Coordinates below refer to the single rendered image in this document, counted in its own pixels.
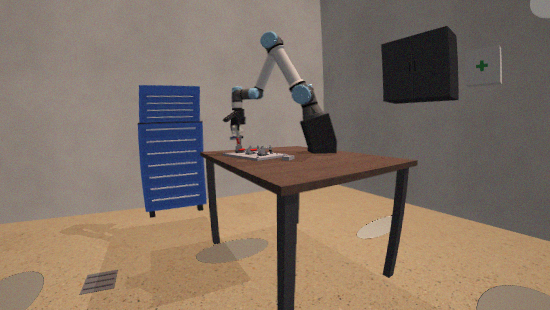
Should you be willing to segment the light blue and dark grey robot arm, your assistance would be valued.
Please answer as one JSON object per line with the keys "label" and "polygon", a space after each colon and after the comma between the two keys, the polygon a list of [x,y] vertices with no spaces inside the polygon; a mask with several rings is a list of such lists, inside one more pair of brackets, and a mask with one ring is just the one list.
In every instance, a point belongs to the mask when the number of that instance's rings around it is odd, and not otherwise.
{"label": "light blue and dark grey robot arm", "polygon": [[267,56],[254,88],[232,88],[232,108],[242,108],[242,100],[261,99],[264,96],[263,91],[274,68],[274,65],[275,63],[277,63],[284,77],[290,85],[289,90],[292,94],[293,100],[296,103],[301,104],[302,106],[303,120],[324,115],[323,111],[317,103],[315,95],[313,96],[313,94],[308,89],[310,88],[313,90],[312,85],[306,84],[305,80],[302,80],[300,78],[296,69],[294,68],[293,64],[285,53],[283,40],[280,40],[280,38],[277,37],[276,33],[268,31],[262,35],[260,42],[261,45],[267,50],[267,55],[269,54],[272,56]]}

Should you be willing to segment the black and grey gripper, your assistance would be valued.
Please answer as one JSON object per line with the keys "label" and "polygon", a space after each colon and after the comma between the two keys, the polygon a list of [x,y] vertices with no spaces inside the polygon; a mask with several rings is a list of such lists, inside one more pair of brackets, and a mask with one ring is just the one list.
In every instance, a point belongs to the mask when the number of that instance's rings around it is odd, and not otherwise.
{"label": "black and grey gripper", "polygon": [[[244,109],[232,108],[232,110],[237,111],[238,114],[233,119],[231,119],[231,124],[230,124],[231,132],[233,137],[235,137],[234,134],[236,134],[236,137],[238,138],[239,134],[243,133],[243,130],[240,128],[240,125],[246,124],[246,117],[244,117]],[[233,126],[232,124],[233,125],[235,124],[235,125]]]}

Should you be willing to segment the black toggle clamp with red handle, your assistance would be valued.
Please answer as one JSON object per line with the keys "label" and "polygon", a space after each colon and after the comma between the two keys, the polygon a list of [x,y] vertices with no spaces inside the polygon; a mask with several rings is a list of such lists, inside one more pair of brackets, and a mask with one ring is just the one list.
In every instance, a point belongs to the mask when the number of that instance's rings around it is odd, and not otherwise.
{"label": "black toggle clamp with red handle", "polygon": [[257,151],[257,156],[266,156],[265,149],[269,149],[269,151],[272,151],[271,145],[268,148],[264,148],[264,146],[261,146],[260,149],[251,149],[250,151]]}

